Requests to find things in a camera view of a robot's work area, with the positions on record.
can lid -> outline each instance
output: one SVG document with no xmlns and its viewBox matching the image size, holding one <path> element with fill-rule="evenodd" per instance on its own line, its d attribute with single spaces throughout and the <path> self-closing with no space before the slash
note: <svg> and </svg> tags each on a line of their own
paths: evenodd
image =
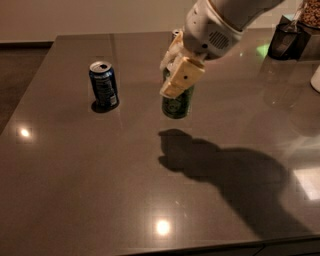
<svg viewBox="0 0 320 256">
<path fill-rule="evenodd" d="M 107 61 L 96 61 L 90 65 L 90 71 L 94 73 L 104 73 L 111 68 L 111 64 Z"/>
</svg>

blue can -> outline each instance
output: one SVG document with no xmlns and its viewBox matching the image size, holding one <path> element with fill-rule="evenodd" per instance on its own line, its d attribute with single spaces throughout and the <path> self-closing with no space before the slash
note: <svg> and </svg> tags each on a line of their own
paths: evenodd
<svg viewBox="0 0 320 256">
<path fill-rule="evenodd" d="M 107 112 L 119 105 L 114 69 L 109 62 L 97 61 L 90 65 L 89 76 L 96 101 L 92 109 Z"/>
</svg>

green light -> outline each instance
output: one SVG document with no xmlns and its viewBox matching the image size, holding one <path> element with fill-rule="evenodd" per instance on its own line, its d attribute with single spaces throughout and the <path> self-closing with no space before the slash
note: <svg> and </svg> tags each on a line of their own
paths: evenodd
<svg viewBox="0 0 320 256">
<path fill-rule="evenodd" d="M 260 45 L 257 47 L 257 52 L 260 56 L 262 56 L 263 58 L 265 58 L 268 54 L 268 49 L 269 49 L 270 44 L 264 44 L 264 45 Z"/>
</svg>

glossy tabletop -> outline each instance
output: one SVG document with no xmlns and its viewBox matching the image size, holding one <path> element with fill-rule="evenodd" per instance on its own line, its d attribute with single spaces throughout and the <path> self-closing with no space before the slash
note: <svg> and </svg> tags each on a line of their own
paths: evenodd
<svg viewBox="0 0 320 256">
<path fill-rule="evenodd" d="M 0 137 L 0 255 L 107 256 L 320 233 L 320 62 L 249 30 L 162 114 L 170 33 L 60 36 Z M 89 65 L 120 105 L 91 110 Z"/>
</svg>

wall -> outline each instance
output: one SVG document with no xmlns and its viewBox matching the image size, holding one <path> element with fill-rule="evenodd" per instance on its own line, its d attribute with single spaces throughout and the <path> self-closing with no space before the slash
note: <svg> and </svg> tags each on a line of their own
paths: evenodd
<svg viewBox="0 0 320 256">
<path fill-rule="evenodd" d="M 57 35 L 170 31 L 196 0 L 1 0 L 0 42 L 53 41 Z M 292 13 L 287 0 L 251 27 L 272 27 Z"/>
</svg>

